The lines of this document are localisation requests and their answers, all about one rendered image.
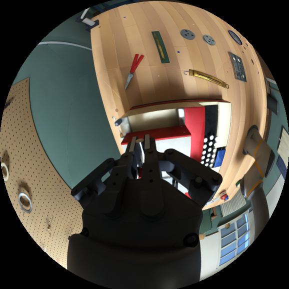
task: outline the round plate with holes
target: round plate with holes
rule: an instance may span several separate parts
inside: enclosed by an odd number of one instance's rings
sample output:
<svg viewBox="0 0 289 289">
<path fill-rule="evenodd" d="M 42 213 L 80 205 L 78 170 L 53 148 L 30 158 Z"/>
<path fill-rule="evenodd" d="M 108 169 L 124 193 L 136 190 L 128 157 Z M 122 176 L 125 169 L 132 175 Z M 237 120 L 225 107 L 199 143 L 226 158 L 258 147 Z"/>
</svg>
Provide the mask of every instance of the round plate with holes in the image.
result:
<svg viewBox="0 0 289 289">
<path fill-rule="evenodd" d="M 213 46 L 213 45 L 216 44 L 215 40 L 214 40 L 213 37 L 210 36 L 210 35 L 206 35 L 206 34 L 205 34 L 202 38 L 205 40 L 206 43 L 208 43 L 208 44 L 211 45 L 211 46 Z"/>
<path fill-rule="evenodd" d="M 188 40 L 193 40 L 196 37 L 195 34 L 191 30 L 188 30 L 188 29 L 183 29 L 180 32 L 180 35 L 183 38 L 188 39 Z"/>
<path fill-rule="evenodd" d="M 229 30 L 229 34 L 239 45 L 242 45 L 241 39 L 233 31 Z"/>
</svg>

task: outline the scissors blade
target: scissors blade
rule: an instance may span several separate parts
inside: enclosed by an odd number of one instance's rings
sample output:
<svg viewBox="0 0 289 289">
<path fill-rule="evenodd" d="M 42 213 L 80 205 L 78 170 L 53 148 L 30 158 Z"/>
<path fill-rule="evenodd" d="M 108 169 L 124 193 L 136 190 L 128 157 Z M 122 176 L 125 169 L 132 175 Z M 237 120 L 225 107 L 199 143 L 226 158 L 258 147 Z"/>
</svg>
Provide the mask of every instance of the scissors blade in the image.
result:
<svg viewBox="0 0 289 289">
<path fill-rule="evenodd" d="M 127 89 L 131 79 L 134 77 L 134 75 L 132 73 L 129 73 L 128 76 L 127 76 L 127 81 L 126 81 L 126 84 L 125 84 L 125 90 Z"/>
</svg>

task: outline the window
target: window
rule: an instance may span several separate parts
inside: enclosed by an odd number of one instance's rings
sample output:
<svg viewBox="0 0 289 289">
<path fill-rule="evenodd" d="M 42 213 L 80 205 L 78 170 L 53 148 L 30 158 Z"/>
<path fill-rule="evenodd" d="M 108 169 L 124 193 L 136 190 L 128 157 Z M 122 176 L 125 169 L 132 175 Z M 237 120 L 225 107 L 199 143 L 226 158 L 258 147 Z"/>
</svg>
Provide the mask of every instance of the window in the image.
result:
<svg viewBox="0 0 289 289">
<path fill-rule="evenodd" d="M 251 232 L 248 214 L 244 213 L 241 217 L 230 222 L 228 228 L 223 225 L 218 229 L 220 248 L 217 268 L 232 259 L 236 259 L 250 245 Z"/>
</svg>

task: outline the red scissors handle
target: red scissors handle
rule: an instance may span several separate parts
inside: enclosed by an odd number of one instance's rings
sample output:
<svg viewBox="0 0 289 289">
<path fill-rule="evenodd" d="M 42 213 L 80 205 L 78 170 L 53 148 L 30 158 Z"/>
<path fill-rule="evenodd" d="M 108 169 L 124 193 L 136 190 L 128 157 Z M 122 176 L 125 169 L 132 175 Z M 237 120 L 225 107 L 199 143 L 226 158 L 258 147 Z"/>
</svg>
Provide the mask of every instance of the red scissors handle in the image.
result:
<svg viewBox="0 0 289 289">
<path fill-rule="evenodd" d="M 134 56 L 134 60 L 133 60 L 133 63 L 132 63 L 132 66 L 131 66 L 131 69 L 130 69 L 130 73 L 134 73 L 137 69 L 137 67 L 139 66 L 139 64 L 141 63 L 142 59 L 145 57 L 144 55 L 141 55 L 138 59 L 139 55 L 136 54 Z"/>
</svg>

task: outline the orange stripe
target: orange stripe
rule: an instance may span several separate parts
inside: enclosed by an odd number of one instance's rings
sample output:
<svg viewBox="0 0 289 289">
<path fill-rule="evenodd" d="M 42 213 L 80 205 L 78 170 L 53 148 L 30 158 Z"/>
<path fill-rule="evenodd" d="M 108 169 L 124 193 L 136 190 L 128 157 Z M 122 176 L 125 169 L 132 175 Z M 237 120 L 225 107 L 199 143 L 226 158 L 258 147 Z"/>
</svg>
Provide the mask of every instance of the orange stripe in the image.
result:
<svg viewBox="0 0 289 289">
<path fill-rule="evenodd" d="M 260 144 L 261 144 L 263 141 L 264 141 L 264 140 L 261 139 L 260 142 L 258 143 L 258 145 L 257 145 L 257 147 L 256 147 L 256 149 L 255 149 L 255 152 L 254 152 L 254 156 L 253 156 L 254 159 L 255 159 L 256 153 L 257 153 L 257 151 L 258 151 L 258 148 L 259 148 Z"/>
<path fill-rule="evenodd" d="M 252 191 L 259 185 L 263 182 L 263 180 L 259 180 L 252 188 L 251 190 L 247 193 L 247 198 L 250 196 L 250 194 L 252 193 Z"/>
<path fill-rule="evenodd" d="M 263 172 L 262 172 L 261 168 L 259 167 L 259 165 L 257 164 L 257 162 L 256 162 L 256 161 L 254 162 L 254 165 L 255 165 L 255 166 L 256 166 L 256 168 L 258 169 L 258 171 L 259 171 L 260 175 L 262 176 L 262 179 L 264 179 L 264 178 L 265 178 L 265 176 L 263 175 Z"/>
</svg>

